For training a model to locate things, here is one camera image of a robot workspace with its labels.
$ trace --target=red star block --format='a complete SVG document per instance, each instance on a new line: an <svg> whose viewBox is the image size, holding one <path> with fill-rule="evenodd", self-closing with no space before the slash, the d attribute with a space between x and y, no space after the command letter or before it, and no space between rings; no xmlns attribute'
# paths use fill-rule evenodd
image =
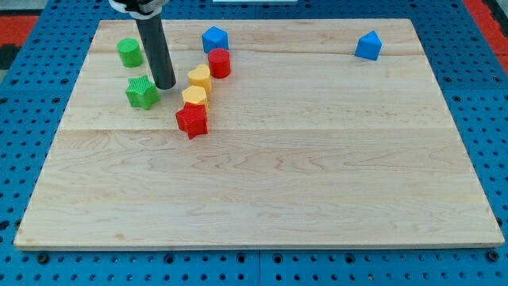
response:
<svg viewBox="0 0 508 286"><path fill-rule="evenodd" d="M206 126L206 108L204 105L196 105L185 102L183 109L176 113L178 128L186 132L189 139L199 134L208 134Z"/></svg>

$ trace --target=blue pentagon block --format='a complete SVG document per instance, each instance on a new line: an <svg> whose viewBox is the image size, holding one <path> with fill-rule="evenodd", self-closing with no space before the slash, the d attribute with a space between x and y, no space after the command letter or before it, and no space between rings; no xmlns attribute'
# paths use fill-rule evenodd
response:
<svg viewBox="0 0 508 286"><path fill-rule="evenodd" d="M216 26L210 27L205 33L202 35L203 40L203 50L208 53L214 48L225 48L229 49L228 44L228 33L219 29Z"/></svg>
<svg viewBox="0 0 508 286"><path fill-rule="evenodd" d="M358 40L355 56L368 60L377 60L381 46L383 46L383 43L379 39L378 34L372 31Z"/></svg>

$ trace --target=green cylinder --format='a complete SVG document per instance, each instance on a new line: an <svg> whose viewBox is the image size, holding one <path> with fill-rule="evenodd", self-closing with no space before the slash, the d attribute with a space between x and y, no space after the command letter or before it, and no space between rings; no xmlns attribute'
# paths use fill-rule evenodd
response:
<svg viewBox="0 0 508 286"><path fill-rule="evenodd" d="M143 63L140 44L136 39L125 38L117 44L118 54L120 54L121 62L127 68L135 68Z"/></svg>

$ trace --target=blue pegboard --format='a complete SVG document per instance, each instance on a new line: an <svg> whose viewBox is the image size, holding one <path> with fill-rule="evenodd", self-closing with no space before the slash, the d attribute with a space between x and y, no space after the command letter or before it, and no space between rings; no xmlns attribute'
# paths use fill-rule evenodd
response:
<svg viewBox="0 0 508 286"><path fill-rule="evenodd" d="M505 236L508 78L460 1L299 0L211 6L173 0L168 19L407 17L412 20ZM0 86L0 284L508 284L508 249L24 253L17 224L102 19L106 0L50 0Z"/></svg>

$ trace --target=red surface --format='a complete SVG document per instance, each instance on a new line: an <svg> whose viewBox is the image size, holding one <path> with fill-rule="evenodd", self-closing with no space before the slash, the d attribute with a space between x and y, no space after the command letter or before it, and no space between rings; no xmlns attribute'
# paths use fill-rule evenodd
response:
<svg viewBox="0 0 508 286"><path fill-rule="evenodd" d="M204 105L186 102L183 109L176 113L178 128L183 132L187 132L189 139L199 134L208 134L206 120L206 108Z"/></svg>
<svg viewBox="0 0 508 286"><path fill-rule="evenodd" d="M214 48L208 53L210 74L216 79L223 79L231 73L229 52L223 48Z"/></svg>
<svg viewBox="0 0 508 286"><path fill-rule="evenodd" d="M39 16L0 16L0 45L22 46Z"/></svg>
<svg viewBox="0 0 508 286"><path fill-rule="evenodd" d="M502 34L501 26L492 17L490 8L483 4L482 0L464 0L464 5L475 19L505 72L508 73L508 38Z"/></svg>

